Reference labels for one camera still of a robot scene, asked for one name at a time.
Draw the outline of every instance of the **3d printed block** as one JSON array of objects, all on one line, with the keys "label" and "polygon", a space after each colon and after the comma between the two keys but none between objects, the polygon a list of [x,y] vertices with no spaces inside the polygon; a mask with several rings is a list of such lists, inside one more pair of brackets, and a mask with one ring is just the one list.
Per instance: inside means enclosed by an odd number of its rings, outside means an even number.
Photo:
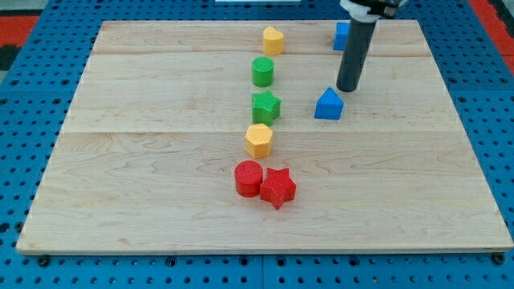
[{"label": "3d printed block", "polygon": [[234,171],[235,190],[243,197],[255,197],[260,193],[263,168],[254,161],[242,161]]},{"label": "3d printed block", "polygon": [[260,185],[260,198],[280,209],[285,201],[295,199],[296,184],[289,175],[289,168],[266,170],[266,180]]},{"label": "3d printed block", "polygon": [[265,124],[251,125],[245,136],[244,148],[253,158],[270,155],[273,142],[273,131]]},{"label": "3d printed block", "polygon": [[263,32],[263,52],[265,55],[279,55],[284,51],[284,33],[268,26]]},{"label": "3d printed block", "polygon": [[251,120],[254,124],[273,125],[273,120],[280,116],[282,100],[270,91],[251,95]]},{"label": "3d printed block", "polygon": [[346,47],[346,39],[348,38],[348,31],[350,23],[342,22],[336,24],[336,34],[334,35],[334,50],[343,51]]},{"label": "3d printed block", "polygon": [[265,88],[273,83],[275,64],[269,57],[261,56],[251,63],[251,82],[260,88]]},{"label": "3d printed block", "polygon": [[328,88],[316,102],[314,118],[326,120],[339,120],[345,103],[337,93]]}]

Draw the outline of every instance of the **red star block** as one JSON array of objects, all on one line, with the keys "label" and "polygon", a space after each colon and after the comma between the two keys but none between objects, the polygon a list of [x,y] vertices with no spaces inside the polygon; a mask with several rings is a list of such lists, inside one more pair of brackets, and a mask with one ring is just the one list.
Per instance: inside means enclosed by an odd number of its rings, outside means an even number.
[{"label": "red star block", "polygon": [[285,201],[295,199],[296,184],[289,176],[289,168],[266,170],[266,180],[260,185],[260,198],[280,209]]},{"label": "red star block", "polygon": [[263,182],[263,168],[254,161],[243,161],[235,167],[235,190],[243,197],[255,197]]}]

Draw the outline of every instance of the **heart-shaped block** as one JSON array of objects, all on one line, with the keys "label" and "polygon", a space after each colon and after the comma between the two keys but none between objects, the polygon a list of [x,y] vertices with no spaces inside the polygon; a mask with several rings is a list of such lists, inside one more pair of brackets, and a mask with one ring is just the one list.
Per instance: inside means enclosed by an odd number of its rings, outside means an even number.
[{"label": "heart-shaped block", "polygon": [[268,26],[263,32],[263,52],[265,55],[279,55],[284,51],[284,33]]}]

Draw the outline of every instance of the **blue pegboard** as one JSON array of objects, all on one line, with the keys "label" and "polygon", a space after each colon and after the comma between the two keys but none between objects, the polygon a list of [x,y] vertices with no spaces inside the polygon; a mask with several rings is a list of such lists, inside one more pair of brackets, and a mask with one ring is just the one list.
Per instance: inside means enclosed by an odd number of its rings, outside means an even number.
[{"label": "blue pegboard", "polygon": [[[508,228],[514,79],[464,0],[411,0]],[[25,257],[14,246],[103,20],[345,19],[336,0],[50,0],[0,86],[0,287],[514,287],[512,253],[381,256]]]}]

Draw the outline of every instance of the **blue pentagon block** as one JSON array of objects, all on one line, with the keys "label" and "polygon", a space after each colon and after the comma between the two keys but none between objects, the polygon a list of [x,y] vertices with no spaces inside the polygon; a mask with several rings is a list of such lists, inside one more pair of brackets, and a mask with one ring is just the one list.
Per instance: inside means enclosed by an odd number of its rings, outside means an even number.
[{"label": "blue pentagon block", "polygon": [[345,102],[343,102],[333,89],[328,88],[316,102],[314,118],[339,120],[344,106]]},{"label": "blue pentagon block", "polygon": [[346,47],[346,39],[348,38],[348,31],[350,23],[341,22],[336,24],[336,34],[334,35],[334,50],[343,51]]}]

